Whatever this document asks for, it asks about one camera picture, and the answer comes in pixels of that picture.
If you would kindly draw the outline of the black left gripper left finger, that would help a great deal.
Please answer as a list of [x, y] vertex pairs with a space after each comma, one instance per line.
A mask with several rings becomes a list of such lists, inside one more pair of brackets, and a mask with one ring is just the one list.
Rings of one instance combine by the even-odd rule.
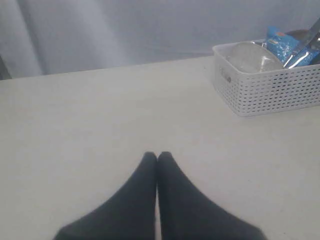
[[56, 240], [153, 240], [157, 157], [146, 152], [125, 184], [101, 206], [62, 227]]

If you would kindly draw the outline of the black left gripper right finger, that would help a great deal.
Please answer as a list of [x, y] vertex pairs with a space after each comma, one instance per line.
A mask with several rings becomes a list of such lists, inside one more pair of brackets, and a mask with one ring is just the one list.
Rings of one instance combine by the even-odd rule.
[[161, 235], [164, 240], [264, 240], [256, 226], [211, 201], [188, 179], [170, 152], [157, 160]]

